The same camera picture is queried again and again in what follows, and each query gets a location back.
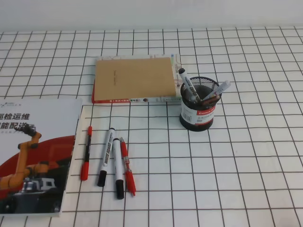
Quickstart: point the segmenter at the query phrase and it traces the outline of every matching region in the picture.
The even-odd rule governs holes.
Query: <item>pen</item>
[[[219,99],[220,99],[220,96],[219,96],[219,95],[213,96],[213,97],[211,97],[211,98],[208,98],[208,99],[206,99],[206,100],[203,100],[203,101],[201,102],[201,105],[209,105],[209,104],[211,104],[211,103],[213,103],[213,102],[216,102],[216,101],[219,100]]]
[[[108,170],[108,163],[109,163],[109,159],[110,159],[110,152],[112,151],[114,137],[115,137],[115,129],[110,128],[107,133],[107,139],[106,139],[104,155],[103,155],[103,163],[101,165],[101,170],[100,170],[99,179],[98,179],[98,183],[97,183],[97,185],[99,187],[104,187],[104,185],[105,185],[105,179],[106,179],[107,170]]]
[[[126,178],[126,185],[127,185],[127,189],[129,192],[131,192],[133,194],[133,196],[136,195],[136,186],[134,184],[134,177],[133,177],[133,173],[131,171],[130,165],[129,165],[129,158],[128,158],[128,152],[126,149],[126,144],[124,142],[124,139],[121,137],[120,138],[121,141],[121,152],[122,152],[122,157],[125,163],[125,178]]]
[[[208,96],[206,96],[204,99],[202,99],[202,101],[223,93],[223,91],[225,91],[230,86],[231,86],[231,83],[228,80],[224,81],[219,87],[217,87]]]
[[[82,181],[86,181],[89,176],[89,153],[90,153],[90,142],[91,142],[91,135],[92,135],[93,128],[89,126],[87,131],[88,140],[85,148],[85,156],[84,156],[84,163],[81,168],[80,179]]]
[[[201,99],[200,99],[194,85],[190,81],[190,78],[187,77],[187,74],[186,74],[184,68],[179,69],[179,75],[181,76],[183,83],[186,86],[186,88],[188,89],[189,93],[192,95],[190,97],[190,100],[193,102],[198,102],[198,103],[201,102]]]
[[[115,138],[113,141],[113,151],[115,154],[117,199],[122,200],[124,199],[124,186],[123,186],[121,147],[120,147],[120,140],[118,138]]]

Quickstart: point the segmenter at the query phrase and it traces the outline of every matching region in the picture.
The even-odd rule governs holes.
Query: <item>pen holder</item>
[[[206,77],[193,77],[190,80],[201,100],[219,86],[216,81]],[[221,95],[220,99],[215,102],[201,105],[201,103],[190,101],[192,95],[186,86],[182,84],[181,96],[180,123],[190,131],[204,131],[209,129],[213,124],[214,110],[217,102],[221,99]]]

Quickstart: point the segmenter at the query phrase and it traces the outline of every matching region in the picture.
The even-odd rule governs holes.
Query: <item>white wall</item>
[[[300,24],[302,0],[0,0],[0,31]]]

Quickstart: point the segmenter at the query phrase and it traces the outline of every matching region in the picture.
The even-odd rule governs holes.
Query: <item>red marker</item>
[[[122,158],[124,160],[125,167],[126,167],[125,178],[126,178],[127,189],[128,189],[128,191],[130,191],[133,194],[133,196],[135,196],[136,195],[136,186],[134,184],[133,173],[132,173],[131,168],[129,166],[129,158],[128,158],[128,152],[127,152],[126,144],[125,144],[124,139],[122,137],[120,138],[120,141],[121,141]]]
[[[87,135],[88,135],[88,140],[85,148],[85,157],[84,157],[84,163],[81,168],[81,174],[80,174],[80,179],[82,181],[86,181],[88,176],[89,176],[89,153],[90,153],[90,142],[91,142],[91,135],[92,135],[93,128],[89,126]]]

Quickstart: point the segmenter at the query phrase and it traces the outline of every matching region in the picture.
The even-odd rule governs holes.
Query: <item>textbook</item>
[[[92,103],[180,101],[179,54],[101,56]]]
[[[0,101],[0,214],[61,212],[82,101]]]

